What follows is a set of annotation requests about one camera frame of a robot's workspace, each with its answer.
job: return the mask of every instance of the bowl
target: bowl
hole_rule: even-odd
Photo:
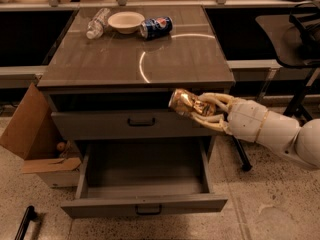
[[[139,29],[143,15],[137,12],[118,12],[108,19],[108,24],[121,34],[132,34]]]

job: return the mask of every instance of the concrete floor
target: concrete floor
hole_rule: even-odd
[[[0,135],[11,119],[0,117]],[[241,170],[228,136],[219,136],[210,161],[214,189],[228,202],[214,214],[71,219],[60,208],[75,188],[51,189],[37,175],[22,175],[23,161],[0,146],[0,239],[14,239],[26,208],[25,239],[320,239],[320,171],[302,170],[265,148],[243,143],[253,168]]]

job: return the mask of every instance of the plastic bottle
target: plastic bottle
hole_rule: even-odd
[[[98,39],[101,37],[108,26],[110,10],[108,8],[100,9],[88,24],[87,37],[89,39]]]

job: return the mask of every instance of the drawer handle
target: drawer handle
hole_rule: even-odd
[[[140,216],[159,215],[162,212],[162,205],[159,204],[159,210],[156,212],[139,212],[139,206],[136,205],[136,214]]]
[[[156,119],[153,117],[151,120],[132,120],[128,118],[128,125],[132,127],[144,127],[144,126],[153,126],[156,123]]]

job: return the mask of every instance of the drawer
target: drawer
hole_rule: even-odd
[[[66,140],[208,136],[214,131],[168,110],[53,112]]]
[[[88,144],[76,198],[62,204],[73,218],[219,212],[197,137],[105,140]]]

